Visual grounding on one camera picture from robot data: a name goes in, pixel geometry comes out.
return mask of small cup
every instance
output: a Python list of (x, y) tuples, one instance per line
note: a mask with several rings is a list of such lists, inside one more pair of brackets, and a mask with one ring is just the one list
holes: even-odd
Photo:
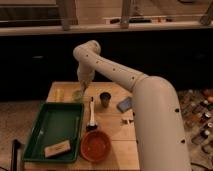
[(107, 108), (109, 106), (109, 101), (111, 99), (111, 95), (108, 92), (103, 92), (100, 94), (101, 104), (103, 107)]

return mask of black cable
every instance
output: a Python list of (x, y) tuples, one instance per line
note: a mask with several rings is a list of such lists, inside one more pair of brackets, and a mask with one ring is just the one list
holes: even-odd
[(212, 169), (209, 169), (208, 167), (206, 167), (206, 166), (204, 166), (202, 164), (191, 162), (191, 165), (195, 165), (195, 166), (201, 167), (201, 168), (205, 169), (205, 171), (212, 171)]
[(7, 170), (7, 169), (5, 169), (5, 168), (1, 167), (1, 166), (0, 166), (0, 169), (5, 170), (5, 171), (9, 171), (9, 170)]

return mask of wall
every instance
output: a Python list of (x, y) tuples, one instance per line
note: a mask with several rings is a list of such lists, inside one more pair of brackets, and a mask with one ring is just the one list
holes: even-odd
[[(212, 87), (212, 29), (0, 37), (0, 100), (45, 99), (52, 81), (77, 81), (75, 46), (95, 39), (101, 55), (168, 79)], [(109, 81), (96, 74), (95, 81)]]

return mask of utensil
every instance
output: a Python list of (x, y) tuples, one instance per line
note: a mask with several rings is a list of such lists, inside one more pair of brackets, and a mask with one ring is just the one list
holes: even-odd
[(94, 98), (91, 97), (90, 101), (90, 121), (87, 124), (86, 130), (91, 131), (98, 128), (98, 124), (95, 122), (95, 116), (94, 116)]

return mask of wooden table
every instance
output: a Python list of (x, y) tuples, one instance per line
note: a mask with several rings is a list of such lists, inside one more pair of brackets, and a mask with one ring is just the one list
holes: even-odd
[[(50, 89), (47, 102), (74, 102), (73, 93), (80, 89), (78, 82), (54, 82)], [(112, 95), (108, 108), (103, 108), (99, 95), (107, 91)], [(81, 135), (84, 135), (86, 124), (89, 121), (89, 101), (95, 100), (95, 119), (98, 128), (105, 131), (111, 139), (112, 149), (106, 160), (99, 164), (92, 164), (78, 156), (73, 164), (24, 163), (25, 170), (140, 170), (138, 161), (137, 143), (134, 122), (122, 123), (122, 119), (133, 119), (132, 110), (121, 113), (116, 105), (129, 92), (113, 82), (92, 82), (86, 90), (83, 103), (85, 105)]]

